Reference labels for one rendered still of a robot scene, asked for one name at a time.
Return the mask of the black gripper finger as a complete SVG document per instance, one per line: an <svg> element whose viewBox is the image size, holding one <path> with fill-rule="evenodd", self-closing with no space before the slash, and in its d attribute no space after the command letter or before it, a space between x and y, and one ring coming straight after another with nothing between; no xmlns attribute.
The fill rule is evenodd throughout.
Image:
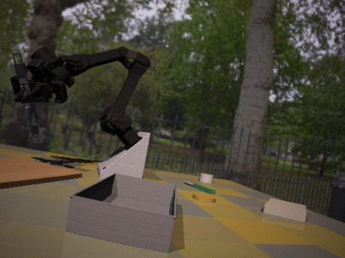
<svg viewBox="0 0 345 258"><path fill-rule="evenodd" d="M22 99L22 91L20 91L16 97L15 97L15 102L21 102L21 99Z"/></svg>
<svg viewBox="0 0 345 258"><path fill-rule="evenodd" d="M48 94L46 91L45 83L37 82L34 90L22 97L21 103L41 103L49 102Z"/></svg>

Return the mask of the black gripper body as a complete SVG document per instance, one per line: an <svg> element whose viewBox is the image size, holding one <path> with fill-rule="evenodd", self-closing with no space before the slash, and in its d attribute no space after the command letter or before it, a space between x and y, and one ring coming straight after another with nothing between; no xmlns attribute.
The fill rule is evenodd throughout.
<svg viewBox="0 0 345 258"><path fill-rule="evenodd" d="M59 78L59 76L55 73L52 79L49 82L45 82L44 78L40 77L33 77L33 81L27 79L30 84L30 91L34 90L37 82L45 83L46 91L48 94L48 98L52 98L52 93L56 94L56 98L54 99L55 103L62 104L67 101L68 95L66 91L66 86L63 81ZM14 95L17 95L21 91L21 86L19 82L18 75L10 78L12 83L12 88L14 91Z"/></svg>

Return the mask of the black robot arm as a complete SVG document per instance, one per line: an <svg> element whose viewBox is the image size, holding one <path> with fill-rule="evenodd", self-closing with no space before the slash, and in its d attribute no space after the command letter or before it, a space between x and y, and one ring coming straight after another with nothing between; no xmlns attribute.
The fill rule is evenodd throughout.
<svg viewBox="0 0 345 258"><path fill-rule="evenodd" d="M129 59L134 61L130 61ZM27 64L27 69L35 77L44 78L49 82L56 73L61 81L68 87L75 83L75 77L92 67L106 63L119 61L128 69L128 76L116 98L114 105L110 105L104 110L100 118L100 127L103 131L116 135L129 150L142 137L138 136L135 130L130 126L132 124L130 117L124 116L124 109L132 95L139 78L150 66L149 59L138 51L129 50L124 46L111 49L92 55L72 54L57 57L53 50L47 46L39 48ZM66 64L64 64L66 62ZM53 71L53 72L52 72ZM33 81L33 76L31 77Z"/></svg>

